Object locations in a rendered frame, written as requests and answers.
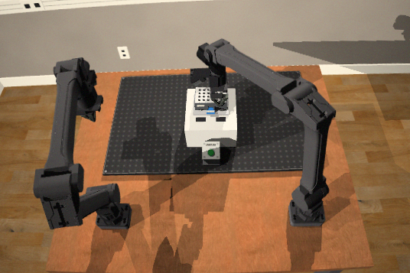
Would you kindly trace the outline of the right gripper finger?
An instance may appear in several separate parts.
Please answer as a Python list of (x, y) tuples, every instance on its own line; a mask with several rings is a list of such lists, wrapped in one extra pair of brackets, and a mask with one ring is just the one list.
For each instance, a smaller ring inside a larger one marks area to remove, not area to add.
[[(218, 103), (216, 99), (223, 99), (223, 100), (221, 101), (221, 103)], [(211, 99), (211, 100), (214, 101), (217, 106), (222, 106), (222, 104), (224, 104), (224, 102), (228, 99), (228, 94), (223, 94), (223, 98), (216, 98), (216, 99)]]

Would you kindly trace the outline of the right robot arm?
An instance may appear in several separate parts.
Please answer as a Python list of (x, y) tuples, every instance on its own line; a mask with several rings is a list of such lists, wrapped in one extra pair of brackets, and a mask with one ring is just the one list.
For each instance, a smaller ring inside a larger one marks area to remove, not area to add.
[(294, 80), (283, 76), (241, 53), (222, 38), (212, 44), (200, 45), (197, 57), (208, 68), (190, 69), (190, 83), (197, 86), (209, 77), (209, 87), (219, 87), (219, 77), (216, 76), (223, 75), (229, 67), (272, 94), (273, 106), (285, 114), (291, 113), (304, 123), (303, 171), (300, 186), (291, 194), (291, 221), (324, 223), (322, 199), (329, 193), (327, 178), (323, 175), (324, 160), (328, 130), (332, 118), (336, 117), (336, 110), (313, 83), (302, 77)]

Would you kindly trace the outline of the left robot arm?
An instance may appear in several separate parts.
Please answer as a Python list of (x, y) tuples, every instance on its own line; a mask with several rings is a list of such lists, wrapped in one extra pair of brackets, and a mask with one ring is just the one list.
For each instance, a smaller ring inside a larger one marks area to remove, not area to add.
[[(79, 57), (57, 62), (54, 75), (57, 98), (50, 151), (44, 168), (35, 170), (33, 187), (35, 197), (41, 199), (49, 227), (81, 226), (82, 217), (95, 211), (97, 226), (126, 227), (130, 206), (120, 203), (118, 184), (87, 187), (86, 195), (79, 195), (83, 192), (84, 169), (81, 164), (73, 163), (77, 100), (90, 90), (96, 102), (95, 70), (89, 70), (89, 63)], [(107, 206), (110, 208), (105, 209)]]

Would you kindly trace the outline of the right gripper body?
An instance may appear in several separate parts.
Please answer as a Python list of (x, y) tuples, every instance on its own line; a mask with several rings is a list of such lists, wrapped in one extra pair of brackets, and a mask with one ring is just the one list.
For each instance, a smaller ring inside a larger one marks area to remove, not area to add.
[(223, 92), (227, 93), (227, 72), (225, 72), (221, 76), (216, 76), (219, 77), (219, 87), (210, 87), (210, 98), (211, 99), (216, 99), (216, 98), (223, 98), (222, 93), (216, 93), (216, 92)]

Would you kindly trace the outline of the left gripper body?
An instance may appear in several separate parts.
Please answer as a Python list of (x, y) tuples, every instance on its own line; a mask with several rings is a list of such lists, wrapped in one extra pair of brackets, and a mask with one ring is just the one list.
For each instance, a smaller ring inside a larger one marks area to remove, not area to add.
[(98, 95), (96, 102), (94, 102), (89, 90), (89, 93), (86, 96), (78, 99), (76, 115), (93, 115), (94, 111), (100, 112), (101, 104), (103, 104), (103, 96)]

